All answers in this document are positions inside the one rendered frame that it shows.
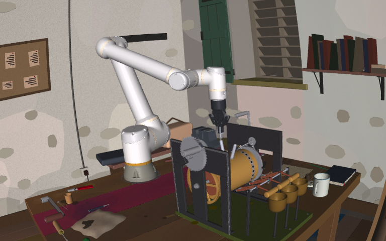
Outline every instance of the black cable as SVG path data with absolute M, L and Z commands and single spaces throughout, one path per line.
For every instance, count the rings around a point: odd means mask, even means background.
M 72 78 L 72 57 L 71 57 L 71 0 L 68 0 L 68 42 L 69 42 L 69 52 L 70 52 L 70 78 L 71 78 L 71 91 L 72 91 L 72 105 L 73 105 L 73 108 L 74 108 L 76 136 L 78 137 L 78 144 L 79 144 L 80 158 L 81 158 L 81 160 L 82 160 L 83 168 L 85 168 L 85 166 L 84 166 L 84 160 L 83 160 L 82 147 L 80 146 L 80 137 L 79 137 L 79 130 L 78 130 L 78 121 L 77 121 L 77 118 L 76 118 L 76 108 L 75 108 L 74 83 L 73 83 L 73 78 Z

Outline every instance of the paper note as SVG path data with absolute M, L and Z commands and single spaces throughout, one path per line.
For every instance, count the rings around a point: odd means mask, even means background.
M 6 69 L 16 68 L 15 53 L 6 53 Z
M 38 86 L 38 76 L 30 76 L 24 78 L 24 89 Z
M 13 86 L 13 81 L 3 82 L 3 90 L 12 89 Z
M 30 60 L 30 67 L 39 65 L 39 52 L 37 50 L 28 52 L 28 57 Z

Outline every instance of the red-handled screwdriver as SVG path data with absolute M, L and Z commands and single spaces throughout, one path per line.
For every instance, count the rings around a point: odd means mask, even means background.
M 84 187 L 70 188 L 67 190 L 67 192 L 73 192 L 73 191 L 77 191 L 77 190 L 90 189 L 90 188 L 94 188 L 94 187 L 92 185 L 88 185 L 88 186 L 84 186 Z

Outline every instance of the wooden floor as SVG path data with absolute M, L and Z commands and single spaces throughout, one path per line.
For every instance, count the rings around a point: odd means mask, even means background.
M 356 212 L 344 208 L 356 206 Z M 366 240 L 370 232 L 373 217 L 376 212 L 376 204 L 366 203 L 348 198 L 342 205 L 341 218 L 338 223 L 336 241 L 362 241 Z M 173 226 L 182 227 L 184 219 L 173 222 Z M 147 233 L 134 237 L 132 240 L 147 240 Z M 0 217 L 0 240 L 1 241 L 42 241 L 38 229 L 27 210 Z M 316 241 L 317 233 L 307 241 Z

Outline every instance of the green mat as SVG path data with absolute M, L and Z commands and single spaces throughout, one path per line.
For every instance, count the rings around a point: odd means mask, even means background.
M 290 207 L 288 213 L 287 228 L 284 229 L 285 224 L 285 210 L 278 213 L 276 237 L 273 238 L 273 226 L 275 222 L 275 213 L 268 209 L 268 203 L 260 202 L 251 199 L 250 205 L 250 225 L 249 236 L 246 236 L 246 197 L 232 193 L 232 230 L 233 234 L 229 235 L 224 232 L 218 231 L 212 227 L 209 227 L 203 223 L 197 225 L 204 227 L 212 232 L 215 232 L 221 236 L 229 238 L 231 240 L 286 240 L 292 234 L 294 234 L 301 226 L 303 226 L 311 217 L 312 213 L 300 210 L 302 206 L 302 197 L 299 200 L 298 220 L 295 221 L 296 209 Z M 194 213 L 193 205 L 187 207 L 188 212 Z M 182 213 L 176 212 L 176 214 L 188 221 L 194 221 Z M 208 218 L 209 221 L 221 225 L 221 198 L 215 203 L 208 205 Z

